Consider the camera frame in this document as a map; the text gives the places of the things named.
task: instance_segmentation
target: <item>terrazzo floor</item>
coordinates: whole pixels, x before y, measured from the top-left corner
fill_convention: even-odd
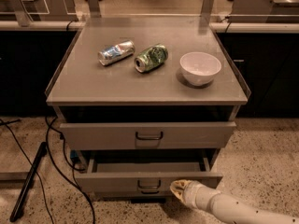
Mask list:
[[[15,117],[2,117],[4,121]],[[60,121],[54,123],[59,129]],[[223,173],[218,189],[261,209],[299,217],[299,119],[236,119],[237,128],[212,169]],[[47,125],[44,118],[21,118],[10,124],[32,161]],[[61,170],[72,179],[63,157],[63,141],[50,131],[51,153]],[[0,172],[27,172],[30,168],[10,131],[0,127]],[[92,223],[90,206],[76,189],[56,172],[46,155],[38,168],[54,223]],[[21,183],[0,183],[0,223],[9,217],[21,191]],[[129,201],[93,202],[96,223],[221,223],[212,215],[191,210],[175,197],[165,203]],[[35,178],[23,216],[15,223],[50,223],[41,185]]]
[[[100,0],[101,15],[125,16],[145,14],[200,14],[203,0]],[[89,14],[88,3],[85,0],[74,0],[79,17]],[[217,14],[229,14],[232,1],[214,0],[212,17]]]

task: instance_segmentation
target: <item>cabinet top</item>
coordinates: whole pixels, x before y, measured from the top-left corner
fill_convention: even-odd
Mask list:
[[[97,52],[130,39],[135,54],[103,66]],[[168,59],[147,74],[135,70],[135,56],[157,43]],[[208,86],[195,88],[180,73],[180,57],[202,51],[221,61]],[[100,18],[87,22],[48,97],[48,105],[243,105],[242,91],[212,31],[198,17]]]

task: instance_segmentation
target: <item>black cable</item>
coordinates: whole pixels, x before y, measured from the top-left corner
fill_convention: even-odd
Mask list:
[[[61,138],[64,140],[64,144],[63,144],[63,153],[64,153],[64,159],[65,159],[66,163],[67,163],[71,168],[74,168],[76,171],[79,171],[79,172],[84,171],[85,169],[79,169],[79,168],[74,167],[73,164],[70,163],[69,160],[68,160],[68,158],[66,157],[66,150],[65,150],[65,143],[66,143],[66,141],[65,141],[65,138],[64,138],[64,134],[63,134],[61,131],[55,129],[53,126],[51,126],[51,125],[49,124],[49,122],[48,122],[47,117],[45,118],[45,121],[46,121],[46,123],[47,123],[47,125],[48,125],[48,128],[54,130],[54,131],[55,131],[56,133],[58,133],[58,134],[61,136]]]
[[[72,175],[73,175],[74,182],[79,187],[78,182],[76,181],[76,178],[75,178],[75,168],[72,169]]]
[[[1,122],[0,123],[0,126],[2,125],[7,125],[7,124],[11,124],[11,123],[15,123],[15,122],[20,122],[21,120],[20,119],[16,119],[16,120],[12,120],[12,121],[8,121],[8,122]]]
[[[66,143],[66,141],[64,139],[63,150],[64,150],[64,159],[65,159],[66,163],[75,171],[79,171],[79,172],[84,171],[85,170],[84,168],[83,169],[76,168],[74,164],[69,162],[69,160],[66,157],[65,143]]]
[[[223,22],[224,20],[228,20],[230,16],[225,16],[224,19],[221,19],[219,22]]]
[[[228,25],[227,25],[227,27],[226,27],[226,29],[225,29],[225,32],[224,33],[227,33],[227,31],[228,31],[228,28],[230,27],[230,25],[231,25],[232,23],[231,22],[229,22],[228,23]]]
[[[4,124],[4,125],[6,126],[6,128],[11,132],[11,134],[12,134],[14,140],[16,141],[17,145],[19,146],[19,148],[20,148],[22,154],[25,156],[26,160],[28,160],[28,162],[29,162],[30,165],[32,166],[33,164],[31,163],[31,161],[30,161],[30,159],[28,158],[28,156],[27,156],[27,154],[25,153],[25,151],[22,149],[21,144],[19,143],[19,141],[18,141],[18,139],[17,139],[15,133],[14,133],[14,132],[10,129],[10,127],[7,125],[7,122],[3,122],[1,119],[0,119],[0,121],[1,121],[1,123]],[[48,205],[47,205],[46,193],[45,193],[45,189],[44,189],[43,182],[42,182],[41,177],[40,177],[40,175],[39,175],[39,173],[38,173],[37,171],[36,171],[36,174],[37,174],[38,179],[39,179],[39,182],[40,182],[40,187],[41,187],[41,189],[42,189],[43,198],[44,198],[44,203],[45,203],[47,212],[48,212],[48,214],[49,214],[49,217],[50,217],[51,222],[54,224],[53,217],[52,217],[52,215],[51,215],[51,213],[50,213],[50,210],[49,210],[49,208],[48,208]]]
[[[55,167],[56,171],[64,178],[64,180],[67,181],[71,186],[73,186],[79,192],[81,192],[81,194],[85,197],[86,201],[88,202],[89,206],[92,209],[92,213],[93,213],[93,224],[95,224],[95,213],[94,213],[93,203],[92,203],[91,199],[89,198],[89,196],[85,192],[83,192],[81,190],[81,188],[77,184],[73,183],[66,175],[64,175],[64,173],[56,165],[56,163],[54,161],[54,158],[52,157],[52,154],[50,152],[50,147],[49,147],[49,132],[50,132],[50,127],[52,126],[52,124],[55,122],[56,119],[57,119],[57,117],[55,117],[52,120],[52,122],[49,124],[47,132],[46,132],[46,143],[47,143],[47,150],[48,150],[48,153],[49,153],[49,156],[50,156],[50,160],[51,160],[53,166]]]
[[[69,31],[69,26],[71,23],[73,23],[74,21],[78,21],[78,20],[72,20],[70,21],[67,25],[66,25],[66,31]]]

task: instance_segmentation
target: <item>soda can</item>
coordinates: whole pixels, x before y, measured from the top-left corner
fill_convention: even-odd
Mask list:
[[[167,58],[167,48],[159,43],[143,50],[135,57],[135,68],[140,73],[147,73],[161,65]]]
[[[127,40],[115,46],[103,49],[98,52],[99,62],[105,66],[115,63],[129,55],[134,54],[135,46],[133,41]]]

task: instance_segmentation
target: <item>drawer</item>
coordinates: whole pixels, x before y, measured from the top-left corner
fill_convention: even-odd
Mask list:
[[[198,180],[216,188],[222,174],[202,171],[197,162],[97,163],[90,160],[88,172],[76,174],[83,191],[100,198],[152,198],[171,196],[170,184],[178,179]]]
[[[225,147],[234,122],[63,123],[74,150]]]

